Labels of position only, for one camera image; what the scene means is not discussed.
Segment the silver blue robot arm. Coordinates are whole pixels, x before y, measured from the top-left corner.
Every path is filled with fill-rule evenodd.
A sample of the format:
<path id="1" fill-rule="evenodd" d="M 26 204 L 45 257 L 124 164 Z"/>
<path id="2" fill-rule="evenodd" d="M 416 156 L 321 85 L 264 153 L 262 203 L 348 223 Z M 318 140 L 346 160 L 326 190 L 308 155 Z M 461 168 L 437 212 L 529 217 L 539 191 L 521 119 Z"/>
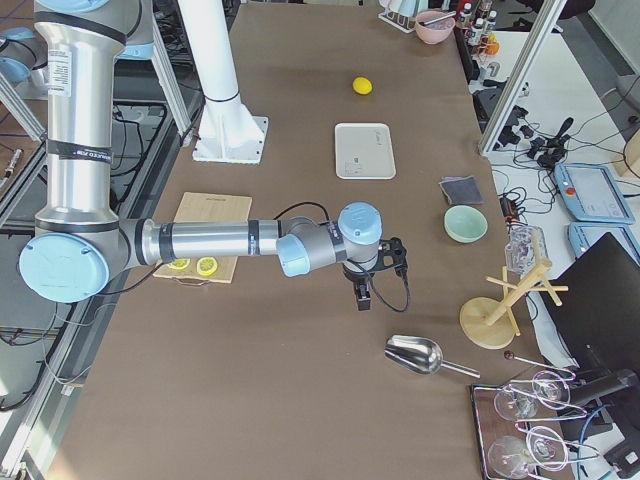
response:
<path id="1" fill-rule="evenodd" d="M 178 259 L 275 255 L 287 276 L 342 266 L 356 292 L 380 270 L 389 244 L 379 212 L 356 202 L 335 221 L 305 218 L 157 224 L 111 209 L 114 65 L 151 57 L 148 1 L 38 1 L 35 25 L 48 45 L 47 202 L 19 270 L 40 296 L 73 303 L 99 294 L 121 272 Z"/>

